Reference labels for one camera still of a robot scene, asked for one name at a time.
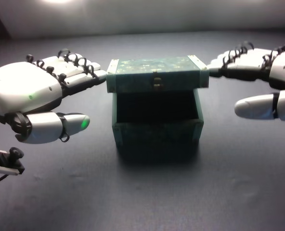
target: green light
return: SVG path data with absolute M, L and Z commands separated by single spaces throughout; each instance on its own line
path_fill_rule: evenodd
M 88 119 L 84 119 L 83 122 L 80 125 L 81 129 L 85 129 L 86 127 L 88 127 L 89 125 L 89 120 Z

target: box lid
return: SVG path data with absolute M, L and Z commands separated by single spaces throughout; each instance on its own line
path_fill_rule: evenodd
M 134 93 L 207 88 L 209 71 L 195 55 L 163 59 L 113 59 L 107 70 L 107 92 Z

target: wall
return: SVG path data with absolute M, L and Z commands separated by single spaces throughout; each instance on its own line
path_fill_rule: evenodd
M 0 0 L 12 38 L 285 28 L 279 0 Z

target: gray table surface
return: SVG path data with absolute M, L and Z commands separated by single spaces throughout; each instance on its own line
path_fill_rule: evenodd
M 0 41 L 0 66 L 24 61 L 28 53 L 49 57 L 64 47 L 103 69 L 113 58 L 189 54 L 207 64 L 243 40 L 272 49 L 285 44 L 285 33 Z M 246 120 L 233 110 L 239 99 L 270 92 L 261 81 L 211 79 L 209 89 L 199 90 L 205 125 L 197 157 L 185 163 L 120 160 L 106 83 L 63 99 L 54 110 L 91 117 L 88 129 L 68 143 L 22 144 L 0 124 L 0 149 L 22 149 L 26 167 L 0 183 L 0 231 L 285 230 L 285 122 Z

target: robot's left hand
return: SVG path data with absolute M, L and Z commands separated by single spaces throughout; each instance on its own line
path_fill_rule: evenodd
M 234 50 L 220 54 L 208 65 L 210 76 L 242 81 L 261 79 L 278 93 L 242 99 L 235 104 L 235 113 L 250 119 L 285 120 L 285 45 L 274 50 L 254 48 L 244 42 Z
M 90 119 L 80 113 L 51 110 L 62 98 L 105 82 L 107 73 L 98 63 L 68 49 L 42 60 L 34 60 L 32 55 L 26 58 L 27 62 L 0 67 L 0 122 L 11 126 L 19 142 L 66 142 L 86 129 Z

